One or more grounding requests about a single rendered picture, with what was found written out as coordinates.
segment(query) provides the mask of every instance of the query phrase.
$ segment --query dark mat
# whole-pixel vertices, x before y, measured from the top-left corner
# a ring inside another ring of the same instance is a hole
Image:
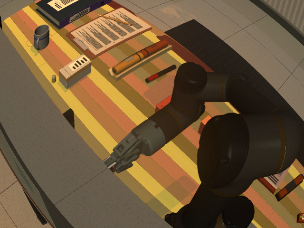
[[[175,39],[214,72],[242,74],[250,78],[252,86],[277,106],[294,114],[301,126],[301,152],[297,160],[304,166],[304,121],[285,99],[242,56],[196,20],[165,32]]]

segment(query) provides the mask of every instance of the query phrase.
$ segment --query orange cylinder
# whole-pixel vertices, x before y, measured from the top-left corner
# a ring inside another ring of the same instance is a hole
[[[148,56],[158,52],[159,50],[168,46],[168,42],[166,40],[161,40],[151,46],[146,47],[145,49],[135,53],[134,55],[126,58],[125,60],[121,61],[119,64],[112,68],[112,71],[115,75],[123,72],[125,69],[133,66],[134,64],[138,63],[139,61],[147,58]]]

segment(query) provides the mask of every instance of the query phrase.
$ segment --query mug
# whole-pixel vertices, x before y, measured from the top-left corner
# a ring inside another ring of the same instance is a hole
[[[34,47],[36,50],[42,50],[49,43],[49,26],[40,25],[34,31]]]

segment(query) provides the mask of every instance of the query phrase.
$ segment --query striped table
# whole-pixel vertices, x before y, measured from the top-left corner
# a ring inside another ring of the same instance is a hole
[[[41,86],[56,104],[61,113],[72,108],[75,113],[75,130],[104,160],[113,148],[137,125],[154,114],[156,105],[170,93],[151,94],[162,80],[173,87],[176,71],[147,84],[145,78],[166,67],[184,63],[183,56],[173,50],[161,55],[150,63],[133,71],[122,80],[115,82],[107,73],[108,69],[147,47],[165,35],[155,26],[133,39],[109,50],[92,60],[92,72],[69,89],[51,76],[58,77],[59,70],[79,57],[83,52],[66,37],[66,33],[109,11],[118,8],[112,2],[58,30],[38,14],[36,2],[4,20],[3,31],[10,39],[22,59],[30,68]],[[33,32],[42,24],[50,26],[50,43],[47,48],[37,51],[33,47]],[[230,103],[205,103],[206,111],[200,119],[185,129],[175,139],[154,155],[140,156],[133,167],[116,176],[131,189],[144,203],[159,216],[177,212],[188,204],[195,194],[200,179],[197,173],[197,149],[203,125],[213,116],[238,113]],[[288,171],[279,189],[304,173],[296,160]],[[304,212],[304,185],[277,202],[275,197],[257,180],[244,192],[255,205],[253,224],[256,227],[300,227],[295,221],[299,212]]]

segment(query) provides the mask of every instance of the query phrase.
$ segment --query gray partition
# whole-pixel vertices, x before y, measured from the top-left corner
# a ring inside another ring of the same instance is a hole
[[[103,164],[0,29],[0,150],[55,228],[170,228]]]

